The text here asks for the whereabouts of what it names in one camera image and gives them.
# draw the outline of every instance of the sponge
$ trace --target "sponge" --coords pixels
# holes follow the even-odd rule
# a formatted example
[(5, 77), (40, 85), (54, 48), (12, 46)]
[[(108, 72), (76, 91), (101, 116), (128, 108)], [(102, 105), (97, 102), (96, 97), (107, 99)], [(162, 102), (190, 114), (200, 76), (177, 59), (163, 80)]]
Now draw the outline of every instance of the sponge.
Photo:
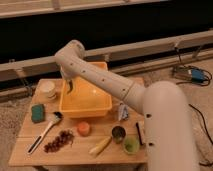
[(34, 123), (39, 123), (44, 121), (44, 105), (43, 104), (36, 104), (33, 105), (31, 108), (32, 116), (31, 120)]

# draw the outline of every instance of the wooden table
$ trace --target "wooden table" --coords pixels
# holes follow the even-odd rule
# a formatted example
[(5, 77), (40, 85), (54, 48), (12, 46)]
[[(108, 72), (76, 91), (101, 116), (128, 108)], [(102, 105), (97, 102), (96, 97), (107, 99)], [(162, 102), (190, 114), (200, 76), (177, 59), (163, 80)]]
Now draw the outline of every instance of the wooden table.
[[(143, 84), (141, 78), (134, 78), (137, 82)], [(61, 79), (51, 79), (56, 84), (57, 99), (53, 102), (45, 103), (46, 117), (58, 111), (60, 90), (62, 86)], [(29, 110), (25, 116), (21, 131), (19, 132), (16, 140), (15, 147), (10, 157), (10, 166), (43, 166), (43, 165), (82, 165), (82, 164), (135, 164), (145, 163), (147, 161), (147, 155), (145, 147), (142, 147), (136, 155), (127, 155), (121, 144), (115, 144), (112, 141), (109, 146), (97, 157), (89, 155), (89, 150), (104, 137), (111, 135), (111, 130), (115, 125), (122, 125), (128, 136), (137, 136), (135, 123), (139, 120), (143, 120), (143, 116), (137, 114), (135, 111), (129, 108), (130, 117), (127, 121), (118, 121), (118, 104), (119, 101), (113, 98), (113, 108), (105, 117), (99, 118), (85, 118), (85, 119), (70, 119), (64, 116), (63, 120), (56, 126), (54, 126), (46, 135), (43, 142), (34, 151), (33, 154), (28, 155), (27, 150), (30, 145), (35, 141), (36, 137), (45, 129), (48, 121), (34, 124), (31, 121), (31, 106), (33, 104), (41, 102), (39, 97), (38, 88), (35, 91), (35, 95), (32, 98)], [(91, 124), (92, 133), (88, 137), (81, 137), (76, 131), (76, 124), (86, 120)], [(61, 130), (71, 129), (74, 132), (75, 139), (73, 145), (66, 145), (55, 153), (45, 153), (43, 147), (46, 143), (52, 141)]]

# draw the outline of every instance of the yellow bowl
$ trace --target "yellow bowl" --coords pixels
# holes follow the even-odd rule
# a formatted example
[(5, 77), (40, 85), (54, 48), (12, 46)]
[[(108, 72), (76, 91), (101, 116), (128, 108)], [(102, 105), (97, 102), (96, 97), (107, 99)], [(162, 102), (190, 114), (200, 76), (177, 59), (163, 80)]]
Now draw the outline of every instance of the yellow bowl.
[[(92, 62), (93, 65), (107, 70), (105, 62)], [(105, 116), (112, 108), (111, 95), (81, 77), (73, 79), (73, 90), (63, 81), (59, 110), (70, 118)]]

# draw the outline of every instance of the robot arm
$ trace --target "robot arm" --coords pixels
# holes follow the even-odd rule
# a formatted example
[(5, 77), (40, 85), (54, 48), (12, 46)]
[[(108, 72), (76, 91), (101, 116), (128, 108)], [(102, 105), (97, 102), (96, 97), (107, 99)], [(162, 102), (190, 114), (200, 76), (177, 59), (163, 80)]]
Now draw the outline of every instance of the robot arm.
[(83, 45), (74, 40), (55, 54), (65, 79), (79, 75), (145, 115), (150, 171), (198, 171), (188, 103), (175, 84), (161, 81), (148, 88), (97, 68), (81, 58)]

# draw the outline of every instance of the black object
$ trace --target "black object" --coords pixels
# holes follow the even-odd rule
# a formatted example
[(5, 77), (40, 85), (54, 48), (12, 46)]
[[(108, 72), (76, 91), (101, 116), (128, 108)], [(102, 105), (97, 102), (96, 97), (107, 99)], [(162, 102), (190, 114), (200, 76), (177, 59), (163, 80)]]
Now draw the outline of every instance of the black object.
[(139, 127), (138, 122), (135, 124), (135, 126), (136, 126), (136, 128), (137, 128), (137, 132), (138, 132), (138, 137), (139, 137), (140, 145), (142, 146), (142, 145), (143, 145), (143, 141), (142, 141), (141, 132), (140, 132), (140, 127)]
[(63, 116), (63, 115), (61, 114), (61, 112), (54, 112), (54, 114), (55, 114), (58, 118), (60, 118), (60, 119), (61, 119), (62, 116)]

